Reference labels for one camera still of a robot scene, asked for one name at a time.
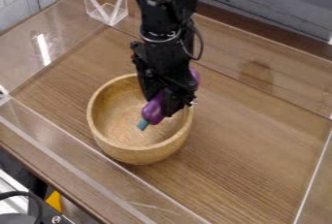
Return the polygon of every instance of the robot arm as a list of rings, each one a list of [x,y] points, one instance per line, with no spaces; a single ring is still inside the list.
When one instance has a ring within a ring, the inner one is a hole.
[[[132,42],[132,62],[148,101],[143,108],[144,129],[157,124],[195,100],[198,74],[188,61],[198,60],[203,44],[191,21],[196,0],[136,0],[141,10],[141,42]],[[194,35],[200,42],[192,56]]]

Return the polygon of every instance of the plastic corner bracket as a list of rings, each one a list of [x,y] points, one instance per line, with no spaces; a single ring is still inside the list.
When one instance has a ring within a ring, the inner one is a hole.
[[[115,5],[84,0],[84,4],[88,16],[108,26],[113,26],[128,15],[128,0],[116,0]]]

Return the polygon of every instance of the blue object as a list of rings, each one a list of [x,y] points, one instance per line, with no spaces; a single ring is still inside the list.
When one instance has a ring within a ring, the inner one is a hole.
[[[143,131],[145,129],[145,127],[148,126],[148,121],[145,119],[141,119],[137,128]]]

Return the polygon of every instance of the wooden bowl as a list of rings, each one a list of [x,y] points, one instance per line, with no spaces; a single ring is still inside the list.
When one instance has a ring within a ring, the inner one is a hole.
[[[113,159],[145,165],[167,158],[183,145],[192,119],[184,107],[171,118],[144,131],[137,128],[145,99],[136,75],[105,83],[93,94],[86,110],[94,141]]]

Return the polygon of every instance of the bowl rim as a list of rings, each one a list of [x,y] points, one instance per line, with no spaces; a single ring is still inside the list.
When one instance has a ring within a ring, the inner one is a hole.
[[[89,129],[90,129],[90,132],[92,132],[92,135],[97,137],[97,139],[107,145],[109,146],[113,146],[119,149],[125,149],[125,150],[136,150],[136,151],[143,151],[143,150],[149,150],[149,149],[156,149],[161,146],[165,146],[167,144],[169,144],[171,142],[173,142],[179,137],[180,135],[186,132],[186,130],[188,129],[190,127],[190,124],[191,124],[191,119],[192,119],[192,107],[188,107],[186,106],[183,111],[186,111],[186,122],[184,122],[184,125],[180,127],[180,129],[176,131],[176,133],[167,139],[164,140],[163,142],[157,143],[157,144],[148,144],[148,145],[143,145],[143,146],[137,146],[137,145],[119,145],[119,144],[115,144],[111,139],[108,139],[98,131],[96,125],[94,125],[94,121],[93,121],[93,118],[92,118],[92,107],[93,107],[93,104],[96,102],[96,99],[100,95],[100,93],[104,91],[104,89],[115,84],[116,82],[119,82],[120,80],[124,80],[124,79],[128,79],[128,78],[136,78],[137,77],[137,74],[125,74],[120,77],[116,77],[115,79],[109,80],[108,82],[105,82],[100,88],[94,91],[90,99],[89,99],[89,102],[88,102],[88,107],[86,107],[86,121],[88,121],[88,126],[89,126]]]

